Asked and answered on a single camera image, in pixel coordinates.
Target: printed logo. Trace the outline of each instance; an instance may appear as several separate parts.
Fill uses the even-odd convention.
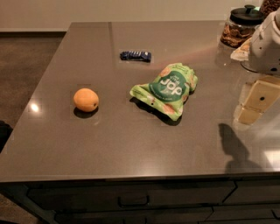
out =
[[[186,79],[177,71],[171,71],[157,83],[149,84],[150,92],[163,102],[175,102],[181,99],[186,91]]]

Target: wall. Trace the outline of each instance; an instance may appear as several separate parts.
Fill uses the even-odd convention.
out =
[[[224,20],[262,0],[0,0],[0,32],[66,31],[78,21]]]

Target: gray countertop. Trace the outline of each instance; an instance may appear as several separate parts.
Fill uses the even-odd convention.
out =
[[[279,103],[255,124],[234,120],[242,86],[258,74],[231,61],[223,23],[73,23],[0,154],[0,182],[164,179],[280,170]],[[152,62],[121,61],[125,50]],[[171,63],[194,69],[198,86],[182,118],[168,122],[131,100]],[[81,118],[73,96],[92,88],[98,111]],[[33,112],[36,103],[39,112]]]

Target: jar lid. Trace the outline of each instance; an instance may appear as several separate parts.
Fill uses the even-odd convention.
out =
[[[239,25],[259,25],[263,22],[263,14],[254,8],[254,5],[246,4],[244,8],[231,10],[230,19]]]

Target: bag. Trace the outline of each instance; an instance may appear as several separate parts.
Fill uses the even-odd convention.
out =
[[[152,83],[135,85],[130,94],[177,121],[197,82],[198,78],[190,67],[182,63],[170,64]]]

